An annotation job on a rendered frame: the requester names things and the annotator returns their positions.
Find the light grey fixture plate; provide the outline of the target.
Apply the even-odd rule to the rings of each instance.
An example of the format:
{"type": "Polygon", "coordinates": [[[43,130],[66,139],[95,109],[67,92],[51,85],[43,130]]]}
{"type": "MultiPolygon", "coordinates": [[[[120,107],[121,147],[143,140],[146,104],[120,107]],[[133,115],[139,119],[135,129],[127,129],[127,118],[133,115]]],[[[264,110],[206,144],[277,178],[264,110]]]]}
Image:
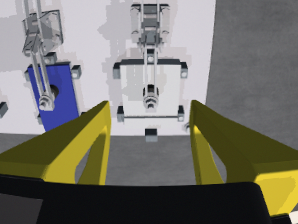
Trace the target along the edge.
{"type": "MultiPolygon", "coordinates": [[[[125,129],[117,122],[118,106],[123,106],[121,79],[113,79],[113,66],[121,59],[143,59],[131,39],[132,4],[141,0],[40,0],[41,10],[60,10],[63,44],[54,46],[56,62],[71,61],[81,66],[80,79],[74,79],[80,113],[108,100],[111,112],[110,135],[145,135],[145,129],[125,129]]],[[[188,78],[180,79],[179,105],[185,111],[177,129],[157,129],[157,135],[190,135],[191,100],[205,105],[211,59],[216,0],[159,0],[170,6],[169,43],[158,59],[186,62],[188,78]]],[[[0,0],[0,104],[8,110],[0,119],[0,133],[43,134],[39,110],[31,82],[24,72],[32,64],[22,54],[25,38],[22,0],[0,0]]]]}

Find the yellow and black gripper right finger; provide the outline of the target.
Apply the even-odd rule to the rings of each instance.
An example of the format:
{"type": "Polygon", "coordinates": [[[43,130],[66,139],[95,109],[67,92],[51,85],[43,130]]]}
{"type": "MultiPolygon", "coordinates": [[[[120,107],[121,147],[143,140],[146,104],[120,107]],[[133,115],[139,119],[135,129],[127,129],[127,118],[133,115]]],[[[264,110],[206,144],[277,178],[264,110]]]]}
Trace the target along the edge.
{"type": "Polygon", "coordinates": [[[257,183],[270,217],[289,215],[298,203],[297,150],[227,119],[197,100],[191,100],[189,128],[196,185],[224,183],[211,146],[226,167],[226,183],[257,183]]]}

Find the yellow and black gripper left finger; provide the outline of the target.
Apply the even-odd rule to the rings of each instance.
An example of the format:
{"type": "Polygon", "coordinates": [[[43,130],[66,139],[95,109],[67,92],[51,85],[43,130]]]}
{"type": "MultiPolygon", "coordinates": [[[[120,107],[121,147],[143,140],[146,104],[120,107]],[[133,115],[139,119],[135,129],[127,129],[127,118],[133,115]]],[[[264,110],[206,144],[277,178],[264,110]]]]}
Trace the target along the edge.
{"type": "Polygon", "coordinates": [[[91,146],[77,184],[105,185],[110,146],[108,100],[79,117],[0,154],[0,174],[75,183],[75,169],[91,146]]]}

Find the white rectangular block with slot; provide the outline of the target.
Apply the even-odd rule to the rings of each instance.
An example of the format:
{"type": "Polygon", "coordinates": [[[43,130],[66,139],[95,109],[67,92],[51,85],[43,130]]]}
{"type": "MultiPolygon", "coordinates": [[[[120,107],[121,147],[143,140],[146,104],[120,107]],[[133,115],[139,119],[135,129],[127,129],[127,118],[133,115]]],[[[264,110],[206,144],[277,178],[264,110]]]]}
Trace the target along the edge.
{"type": "Polygon", "coordinates": [[[125,129],[177,128],[180,59],[158,59],[157,113],[146,113],[143,105],[144,59],[121,59],[120,72],[125,129]]]}

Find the blue rectangular block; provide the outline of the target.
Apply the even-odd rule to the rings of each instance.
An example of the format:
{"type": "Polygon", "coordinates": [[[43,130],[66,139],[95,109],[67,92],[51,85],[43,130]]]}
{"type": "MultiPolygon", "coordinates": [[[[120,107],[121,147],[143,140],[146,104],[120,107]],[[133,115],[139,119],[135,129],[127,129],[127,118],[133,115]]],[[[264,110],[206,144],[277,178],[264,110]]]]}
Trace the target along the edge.
{"type": "Polygon", "coordinates": [[[49,78],[49,85],[55,85],[59,89],[59,94],[54,100],[55,108],[53,111],[40,110],[38,86],[34,75],[33,65],[30,64],[28,69],[32,89],[35,100],[41,116],[41,120],[45,132],[56,128],[72,119],[81,115],[76,87],[74,79],[72,79],[71,61],[55,62],[54,64],[45,65],[47,76],[49,78]]]}

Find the grey toggle clamp with red handle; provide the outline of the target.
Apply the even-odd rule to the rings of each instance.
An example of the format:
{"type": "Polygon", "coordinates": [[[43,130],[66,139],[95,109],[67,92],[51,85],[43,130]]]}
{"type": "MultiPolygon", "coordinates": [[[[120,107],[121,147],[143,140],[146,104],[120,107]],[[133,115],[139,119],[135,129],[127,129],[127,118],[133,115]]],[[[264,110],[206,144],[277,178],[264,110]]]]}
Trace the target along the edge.
{"type": "Polygon", "coordinates": [[[31,56],[33,70],[40,94],[40,110],[53,111],[55,107],[54,100],[59,94],[59,89],[55,85],[49,85],[44,56],[47,55],[47,53],[54,46],[60,46],[64,42],[60,10],[42,12],[40,0],[35,0],[37,14],[29,14],[28,0],[22,1],[25,16],[25,20],[22,21],[23,33],[25,38],[25,44],[22,53],[26,57],[31,56]],[[37,59],[35,55],[37,52],[44,80],[45,90],[43,90],[37,59]]]}

